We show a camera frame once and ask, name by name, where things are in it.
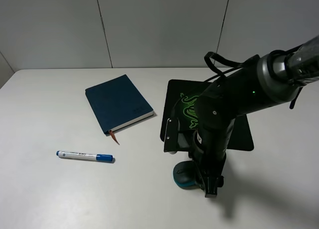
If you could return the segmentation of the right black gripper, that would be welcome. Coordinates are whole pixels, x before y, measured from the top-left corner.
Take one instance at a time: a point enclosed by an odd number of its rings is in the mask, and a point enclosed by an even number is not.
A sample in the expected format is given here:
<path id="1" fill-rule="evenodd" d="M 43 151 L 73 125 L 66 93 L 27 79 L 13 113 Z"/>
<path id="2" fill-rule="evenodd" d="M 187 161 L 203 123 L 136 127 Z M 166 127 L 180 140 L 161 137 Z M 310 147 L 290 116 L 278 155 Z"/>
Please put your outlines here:
<path id="1" fill-rule="evenodd" d="M 222 171 L 235 119 L 222 114 L 198 114 L 197 118 L 187 175 L 200 179 L 206 198 L 216 198 L 218 188 L 224 185 Z"/>

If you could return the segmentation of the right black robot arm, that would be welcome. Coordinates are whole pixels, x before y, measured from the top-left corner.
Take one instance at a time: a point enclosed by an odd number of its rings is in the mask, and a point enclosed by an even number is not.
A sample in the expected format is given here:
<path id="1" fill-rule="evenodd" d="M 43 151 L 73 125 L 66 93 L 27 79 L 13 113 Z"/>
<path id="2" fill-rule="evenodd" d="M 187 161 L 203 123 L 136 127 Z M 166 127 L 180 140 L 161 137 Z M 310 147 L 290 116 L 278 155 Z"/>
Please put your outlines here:
<path id="1" fill-rule="evenodd" d="M 274 50 L 229 76 L 221 76 L 197 98 L 194 160 L 200 188 L 215 197 L 234 121 L 283 103 L 294 106 L 304 86 L 319 79 L 317 37 L 290 51 Z"/>

